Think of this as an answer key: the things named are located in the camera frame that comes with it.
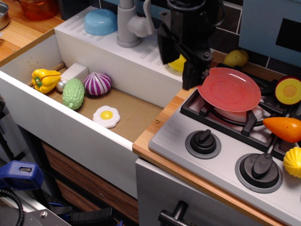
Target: gray faucet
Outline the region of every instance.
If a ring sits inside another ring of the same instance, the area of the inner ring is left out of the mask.
[[[141,38],[155,32],[151,20],[151,0],[144,2],[143,10],[146,17],[137,15],[134,0],[120,0],[117,11],[118,45],[125,48],[135,47],[140,44]]]

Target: gray stove panel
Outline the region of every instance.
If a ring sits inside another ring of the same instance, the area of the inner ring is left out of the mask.
[[[186,150],[185,139],[194,131],[206,129],[218,137],[222,147],[218,156],[202,160]],[[235,164],[245,154],[262,152],[181,114],[180,109],[153,137],[149,148],[280,221],[290,225],[301,224],[301,180],[290,176],[282,161],[274,158],[284,176],[277,191],[260,194],[247,189],[235,174]]]

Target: orange carrot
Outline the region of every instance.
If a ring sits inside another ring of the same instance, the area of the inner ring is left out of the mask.
[[[301,140],[301,121],[298,119],[272,117],[264,119],[263,124],[284,141],[296,143]]]

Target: yellow toy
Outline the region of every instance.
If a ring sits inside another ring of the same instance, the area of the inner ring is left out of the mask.
[[[230,52],[224,59],[224,64],[230,67],[240,66],[243,67],[248,63],[249,55],[248,53],[241,50],[234,50]]]
[[[32,84],[34,88],[41,93],[48,93],[55,88],[58,81],[61,80],[61,73],[46,69],[37,69],[32,73]]]
[[[286,152],[283,165],[290,175],[301,178],[301,148],[294,147]]]
[[[179,72],[183,72],[185,62],[186,62],[185,57],[183,57],[183,55],[180,54],[179,59],[176,59],[175,61],[168,63],[168,65]]]

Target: cooking pot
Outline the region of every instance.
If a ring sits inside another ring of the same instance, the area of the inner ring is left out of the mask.
[[[13,0],[21,5],[23,14],[30,20],[42,21],[53,18],[58,13],[57,0]]]
[[[9,24],[8,5],[0,1],[0,30]]]

